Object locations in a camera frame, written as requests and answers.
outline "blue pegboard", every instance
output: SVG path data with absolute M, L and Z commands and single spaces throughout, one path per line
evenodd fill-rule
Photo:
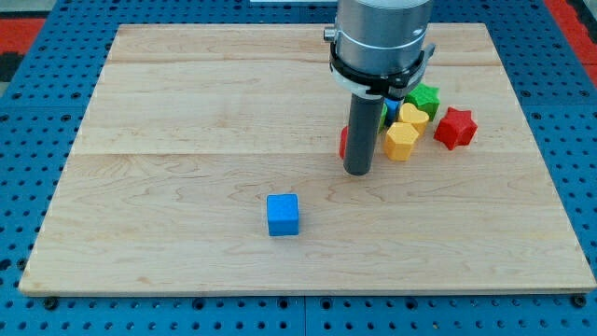
M 596 272 L 595 88 L 542 2 L 435 3 L 433 21 L 488 26 Z M 59 0 L 0 101 L 0 335 L 594 334 L 595 293 L 576 301 L 570 296 L 55 301 L 18 292 L 21 268 L 119 24 L 322 23 L 335 14 L 335 7 L 262 7 L 248 0 Z

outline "yellow block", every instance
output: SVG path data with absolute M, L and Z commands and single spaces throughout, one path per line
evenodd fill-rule
M 398 121 L 411 124 L 420 135 L 423 135 L 429 123 L 429 115 L 419 110 L 411 103 L 405 103 L 400 107 Z
M 385 136 L 383 151 L 392 161 L 407 161 L 417 138 L 419 133 L 411 124 L 395 122 Z

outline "red star-shaped block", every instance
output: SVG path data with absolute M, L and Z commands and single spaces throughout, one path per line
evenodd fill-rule
M 449 150 L 470 144 L 477 131 L 477 124 L 471 116 L 472 112 L 469 110 L 460 111 L 448 107 L 446 116 L 439 121 L 434 139 L 444 143 Z

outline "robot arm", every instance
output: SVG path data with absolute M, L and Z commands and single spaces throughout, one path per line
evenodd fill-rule
M 330 43 L 330 69 L 353 95 L 344 169 L 371 165 L 383 98 L 401 101 L 421 81 L 435 45 L 421 50 L 432 0 L 339 0 Z

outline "wood grain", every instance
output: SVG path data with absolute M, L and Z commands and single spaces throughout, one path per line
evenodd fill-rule
M 435 124 L 408 162 L 336 155 L 319 25 L 123 25 L 21 279 L 32 296 L 569 293 L 595 280 L 487 30 L 431 25 Z M 448 151 L 448 105 L 479 134 Z M 300 235 L 265 198 L 295 192 Z

